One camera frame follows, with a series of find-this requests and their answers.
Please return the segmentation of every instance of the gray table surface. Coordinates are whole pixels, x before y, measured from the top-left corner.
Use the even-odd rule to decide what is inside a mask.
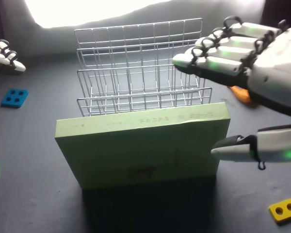
[[[268,206],[291,198],[291,163],[220,162],[216,180],[136,185],[83,193],[57,146],[57,119],[81,117],[75,55],[32,58],[22,76],[0,75],[0,102],[9,88],[27,89],[20,109],[0,107],[0,233],[291,232]],[[239,103],[224,86],[228,135],[291,124],[291,117]]]

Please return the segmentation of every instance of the round hole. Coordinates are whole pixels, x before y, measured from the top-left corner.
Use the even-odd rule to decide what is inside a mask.
[[[276,208],[276,213],[277,213],[278,215],[282,215],[283,210],[282,210],[280,207],[277,207],[277,208]]]
[[[291,211],[291,203],[287,205],[287,209]]]

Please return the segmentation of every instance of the wire grid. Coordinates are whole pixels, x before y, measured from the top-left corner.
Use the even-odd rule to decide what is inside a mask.
[[[202,19],[75,30],[83,116],[210,102],[205,80],[177,71],[175,54],[200,38]]]

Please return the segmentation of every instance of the green block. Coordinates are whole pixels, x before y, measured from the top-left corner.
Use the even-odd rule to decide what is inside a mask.
[[[215,175],[225,103],[58,120],[55,139],[83,189]]]

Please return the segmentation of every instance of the wire rack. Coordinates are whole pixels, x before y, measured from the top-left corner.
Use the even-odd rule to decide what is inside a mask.
[[[83,116],[210,103],[205,80],[172,65],[201,37],[201,18],[75,30]]]

